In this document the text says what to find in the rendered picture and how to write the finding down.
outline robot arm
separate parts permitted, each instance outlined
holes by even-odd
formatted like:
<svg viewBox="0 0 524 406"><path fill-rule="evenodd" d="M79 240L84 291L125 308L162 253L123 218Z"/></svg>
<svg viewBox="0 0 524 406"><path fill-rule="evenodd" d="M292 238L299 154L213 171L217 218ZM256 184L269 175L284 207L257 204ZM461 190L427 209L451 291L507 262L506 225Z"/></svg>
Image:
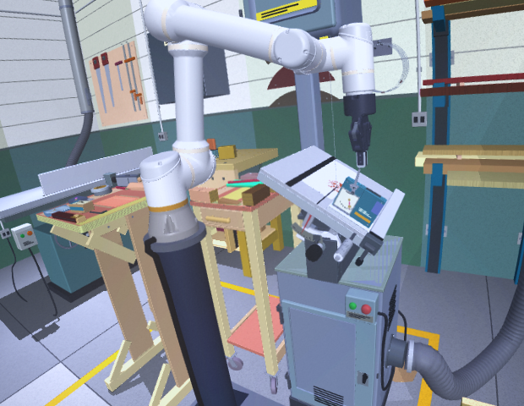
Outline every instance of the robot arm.
<svg viewBox="0 0 524 406"><path fill-rule="evenodd" d="M317 40L303 30L216 13L184 0L152 0L145 10L149 32L161 41L195 41L277 63L295 74L341 70L349 138L358 167L367 165L374 102L371 28L350 24L339 36Z"/></svg>

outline yellow sign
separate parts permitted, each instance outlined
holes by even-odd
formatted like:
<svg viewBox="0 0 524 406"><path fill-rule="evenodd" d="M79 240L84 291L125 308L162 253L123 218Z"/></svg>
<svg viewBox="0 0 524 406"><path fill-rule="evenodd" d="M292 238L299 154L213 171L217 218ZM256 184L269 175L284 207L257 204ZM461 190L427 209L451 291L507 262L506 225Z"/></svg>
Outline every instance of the yellow sign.
<svg viewBox="0 0 524 406"><path fill-rule="evenodd" d="M258 21L263 21L265 19L273 19L274 17L277 17L279 15L292 13L294 11L316 7L317 1L318 0L299 0L298 2L295 2L295 3L289 3L283 6L270 8L269 10L265 10L261 13L257 13L256 19Z"/></svg>

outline cylindrical pedestal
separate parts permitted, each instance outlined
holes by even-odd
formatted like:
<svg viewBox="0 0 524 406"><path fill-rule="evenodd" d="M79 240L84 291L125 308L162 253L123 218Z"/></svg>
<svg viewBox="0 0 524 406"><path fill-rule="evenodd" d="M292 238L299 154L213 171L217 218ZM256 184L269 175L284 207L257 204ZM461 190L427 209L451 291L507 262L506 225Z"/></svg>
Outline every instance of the cylindrical pedestal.
<svg viewBox="0 0 524 406"><path fill-rule="evenodd" d="M173 243L146 234L145 252L155 261L198 405L237 406L200 244L205 235L202 222Z"/></svg>

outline blue circuit board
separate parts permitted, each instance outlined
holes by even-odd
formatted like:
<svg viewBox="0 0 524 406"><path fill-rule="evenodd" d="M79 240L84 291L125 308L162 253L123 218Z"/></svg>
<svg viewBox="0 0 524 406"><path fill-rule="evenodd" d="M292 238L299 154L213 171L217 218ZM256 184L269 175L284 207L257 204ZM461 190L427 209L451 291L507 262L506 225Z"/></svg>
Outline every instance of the blue circuit board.
<svg viewBox="0 0 524 406"><path fill-rule="evenodd" d="M353 185L354 179L347 177L333 201L333 206L345 212L363 226L370 228L374 219L377 218L384 207L386 199L359 182L356 193L353 194Z"/></svg>

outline red scribble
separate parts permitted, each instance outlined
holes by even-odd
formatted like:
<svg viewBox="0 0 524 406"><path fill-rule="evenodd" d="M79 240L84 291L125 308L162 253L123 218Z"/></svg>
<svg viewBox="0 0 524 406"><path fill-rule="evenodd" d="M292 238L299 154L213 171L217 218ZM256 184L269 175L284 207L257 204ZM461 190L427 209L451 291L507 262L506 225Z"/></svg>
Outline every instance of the red scribble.
<svg viewBox="0 0 524 406"><path fill-rule="evenodd" d="M337 182L336 180L330 180L328 182L328 186L331 187L332 189L337 188L336 189L337 192L341 189L342 185L343 184L341 182Z"/></svg>

